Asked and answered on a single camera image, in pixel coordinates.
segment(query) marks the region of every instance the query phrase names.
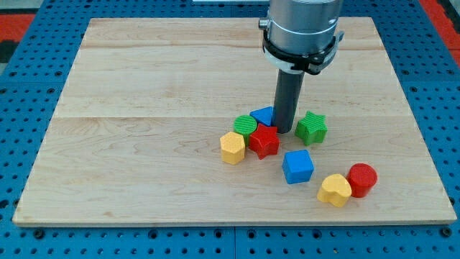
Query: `wooden table surface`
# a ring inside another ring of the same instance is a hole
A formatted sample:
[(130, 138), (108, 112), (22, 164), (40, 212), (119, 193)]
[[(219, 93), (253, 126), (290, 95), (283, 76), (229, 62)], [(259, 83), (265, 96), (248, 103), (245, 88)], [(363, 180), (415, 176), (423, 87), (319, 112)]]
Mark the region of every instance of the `wooden table surface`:
[[(277, 69), (257, 19), (92, 19), (14, 215), (23, 227), (446, 224), (456, 219), (370, 18), (341, 18), (333, 63), (305, 76), (296, 116), (326, 115), (316, 171), (288, 185), (279, 155), (221, 161), (219, 138), (271, 105)], [(321, 181), (379, 173), (341, 209)]]

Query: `plastic block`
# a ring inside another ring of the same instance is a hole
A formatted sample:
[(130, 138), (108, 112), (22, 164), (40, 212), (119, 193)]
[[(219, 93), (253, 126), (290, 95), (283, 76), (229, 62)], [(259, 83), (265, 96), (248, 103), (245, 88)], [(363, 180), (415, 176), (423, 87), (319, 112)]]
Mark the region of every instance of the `plastic block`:
[(259, 159), (278, 154), (280, 139), (276, 132), (276, 127), (267, 127), (259, 123), (257, 130), (249, 136), (249, 149), (255, 151)]
[(346, 179), (351, 186), (351, 195), (355, 198), (362, 198), (377, 182), (377, 172), (370, 165), (357, 163), (350, 168)]
[(254, 117), (257, 123), (262, 123), (263, 125), (267, 127), (272, 126), (272, 115), (273, 115), (272, 106), (252, 111), (249, 113), (249, 115)]
[(285, 153), (282, 170), (289, 184), (309, 181), (315, 170), (310, 154), (307, 150)]
[(257, 122), (249, 115), (241, 115), (237, 117), (233, 124), (234, 131), (243, 135), (244, 144), (249, 146), (249, 136), (256, 130)]
[(244, 159), (245, 151), (243, 136), (229, 132), (221, 137), (221, 155), (222, 161), (236, 165)]
[(351, 196), (351, 186), (341, 174), (326, 177), (318, 191), (317, 198), (336, 207), (343, 207)]
[(322, 143), (328, 131), (325, 120), (326, 116), (324, 115), (307, 112), (305, 118), (297, 123), (295, 135), (301, 138), (306, 146), (314, 142)]

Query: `red star block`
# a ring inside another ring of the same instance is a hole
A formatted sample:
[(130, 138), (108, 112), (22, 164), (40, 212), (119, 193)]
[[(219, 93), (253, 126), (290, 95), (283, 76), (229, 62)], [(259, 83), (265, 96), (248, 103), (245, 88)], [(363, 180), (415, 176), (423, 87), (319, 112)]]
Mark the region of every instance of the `red star block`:
[(255, 151), (259, 159), (278, 154), (280, 139), (276, 132), (276, 127), (267, 127), (259, 123), (256, 131), (249, 136), (249, 149)]

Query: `red cylinder block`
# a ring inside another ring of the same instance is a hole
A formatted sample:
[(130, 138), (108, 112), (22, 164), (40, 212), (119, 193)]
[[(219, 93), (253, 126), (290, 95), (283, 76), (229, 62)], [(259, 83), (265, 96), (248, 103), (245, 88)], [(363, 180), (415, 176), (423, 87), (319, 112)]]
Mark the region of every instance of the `red cylinder block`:
[(351, 196), (365, 197), (377, 182), (377, 172), (364, 163), (357, 163), (350, 168), (346, 179), (351, 186)]

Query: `black cylinder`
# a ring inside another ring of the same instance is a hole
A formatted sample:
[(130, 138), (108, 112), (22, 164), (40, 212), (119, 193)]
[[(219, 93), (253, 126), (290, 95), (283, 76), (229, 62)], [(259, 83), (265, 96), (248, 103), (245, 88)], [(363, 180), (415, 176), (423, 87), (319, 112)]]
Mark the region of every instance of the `black cylinder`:
[(290, 74), (278, 71), (275, 102), (273, 104), (272, 126), (278, 128), (278, 133), (289, 132), (293, 126), (295, 109), (302, 88), (304, 72)]

